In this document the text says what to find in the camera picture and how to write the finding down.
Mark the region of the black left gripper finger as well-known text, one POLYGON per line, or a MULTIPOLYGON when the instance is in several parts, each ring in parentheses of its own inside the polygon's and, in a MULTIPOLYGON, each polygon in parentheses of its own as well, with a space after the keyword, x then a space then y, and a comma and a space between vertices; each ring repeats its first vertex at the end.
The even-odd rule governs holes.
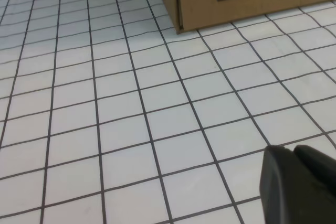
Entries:
POLYGON ((335 223, 335 159, 308 145, 267 146, 259 191, 265 223, 335 223))

